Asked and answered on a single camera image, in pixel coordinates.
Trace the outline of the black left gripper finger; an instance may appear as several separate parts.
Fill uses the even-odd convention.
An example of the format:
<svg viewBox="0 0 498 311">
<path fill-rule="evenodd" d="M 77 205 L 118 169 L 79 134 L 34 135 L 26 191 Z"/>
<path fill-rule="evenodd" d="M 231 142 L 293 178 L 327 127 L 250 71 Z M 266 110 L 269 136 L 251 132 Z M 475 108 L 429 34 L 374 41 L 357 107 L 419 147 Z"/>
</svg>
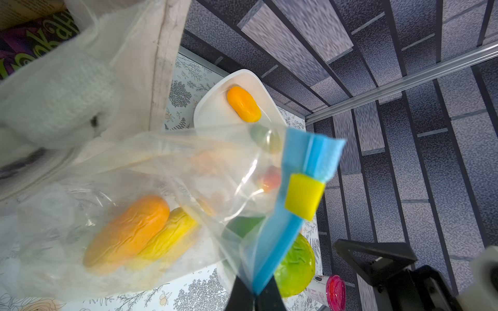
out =
<svg viewBox="0 0 498 311">
<path fill-rule="evenodd" d="M 258 296 L 247 289 L 244 282 L 236 277 L 225 311 L 286 311 L 278 290 L 277 283 L 272 278 Z"/>
</svg>

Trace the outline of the yellow mango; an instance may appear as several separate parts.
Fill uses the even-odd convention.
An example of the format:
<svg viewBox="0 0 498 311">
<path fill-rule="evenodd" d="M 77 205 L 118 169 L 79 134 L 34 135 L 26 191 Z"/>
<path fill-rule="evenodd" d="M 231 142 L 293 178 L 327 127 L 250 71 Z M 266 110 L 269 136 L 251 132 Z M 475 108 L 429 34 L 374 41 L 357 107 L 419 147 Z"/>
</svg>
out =
<svg viewBox="0 0 498 311">
<path fill-rule="evenodd" d="M 126 268 L 140 271 L 153 265 L 166 271 L 197 241 L 199 225 L 181 207 L 171 211 L 163 229 L 156 234 Z"/>
</svg>

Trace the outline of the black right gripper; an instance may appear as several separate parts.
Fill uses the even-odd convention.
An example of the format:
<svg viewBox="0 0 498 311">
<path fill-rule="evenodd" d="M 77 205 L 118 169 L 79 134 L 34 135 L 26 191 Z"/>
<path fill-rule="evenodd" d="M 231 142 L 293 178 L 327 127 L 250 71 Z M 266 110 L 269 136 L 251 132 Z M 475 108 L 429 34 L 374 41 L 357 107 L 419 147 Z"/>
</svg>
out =
<svg viewBox="0 0 498 311">
<path fill-rule="evenodd" d="M 462 310 L 442 274 L 430 266 L 405 270 L 418 259 L 404 242 L 337 240 L 338 255 L 370 286 L 392 279 L 393 310 Z"/>
</svg>

